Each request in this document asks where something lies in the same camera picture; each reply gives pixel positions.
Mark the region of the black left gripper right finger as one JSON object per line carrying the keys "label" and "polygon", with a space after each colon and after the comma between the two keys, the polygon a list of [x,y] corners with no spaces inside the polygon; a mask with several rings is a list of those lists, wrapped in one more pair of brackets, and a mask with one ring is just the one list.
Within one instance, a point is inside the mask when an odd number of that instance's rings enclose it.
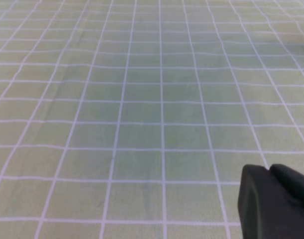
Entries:
{"label": "black left gripper right finger", "polygon": [[304,175],[283,164],[273,164],[269,170],[304,208]]}

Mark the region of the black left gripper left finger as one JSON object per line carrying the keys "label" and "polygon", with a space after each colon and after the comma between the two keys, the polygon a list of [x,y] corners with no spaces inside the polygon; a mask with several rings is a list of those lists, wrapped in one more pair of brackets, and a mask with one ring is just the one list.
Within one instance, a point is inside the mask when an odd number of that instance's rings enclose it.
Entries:
{"label": "black left gripper left finger", "polygon": [[238,213],[245,239],[304,239],[304,208],[263,166],[242,168]]}

